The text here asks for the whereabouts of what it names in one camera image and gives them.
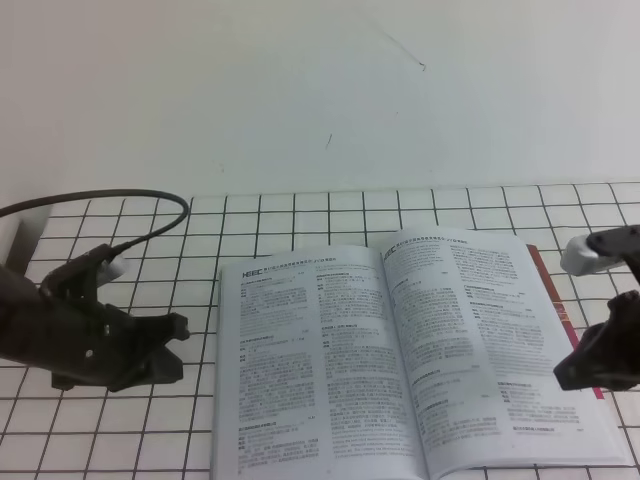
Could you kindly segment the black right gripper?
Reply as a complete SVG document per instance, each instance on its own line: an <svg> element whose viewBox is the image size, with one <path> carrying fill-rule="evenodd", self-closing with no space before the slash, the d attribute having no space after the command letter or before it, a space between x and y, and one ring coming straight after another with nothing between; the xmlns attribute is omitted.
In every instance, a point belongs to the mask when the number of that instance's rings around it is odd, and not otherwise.
<svg viewBox="0 0 640 480"><path fill-rule="evenodd" d="M637 225L593 233L587 245L600 257L623 262L639 278ZM624 391L639 384L639 291L621 293L607 307L608 320L589 327L574 351L554 368L562 390Z"/></svg>

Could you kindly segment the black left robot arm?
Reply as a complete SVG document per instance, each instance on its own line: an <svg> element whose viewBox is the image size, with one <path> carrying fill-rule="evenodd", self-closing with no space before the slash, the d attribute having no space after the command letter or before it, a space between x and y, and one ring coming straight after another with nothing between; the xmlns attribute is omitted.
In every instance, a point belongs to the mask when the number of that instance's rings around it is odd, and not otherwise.
<svg viewBox="0 0 640 480"><path fill-rule="evenodd" d="M182 360L169 348L189 338L178 313L132 316L98 300L124 271L121 249L106 244L51 271L40 284L1 270L1 356L50 372L54 388L111 392L173 384Z"/></svg>

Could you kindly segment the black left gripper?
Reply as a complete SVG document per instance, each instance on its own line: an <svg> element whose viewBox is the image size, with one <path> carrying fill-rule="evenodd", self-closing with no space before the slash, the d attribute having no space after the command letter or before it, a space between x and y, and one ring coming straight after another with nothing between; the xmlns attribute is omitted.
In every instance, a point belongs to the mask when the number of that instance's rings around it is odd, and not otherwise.
<svg viewBox="0 0 640 480"><path fill-rule="evenodd" d="M116 257L102 244L51 271L37 285L9 273L9 359L52 373L52 385L113 391L174 384L183 362L166 344L190 337L186 317L134 316L97 299L99 265Z"/></svg>

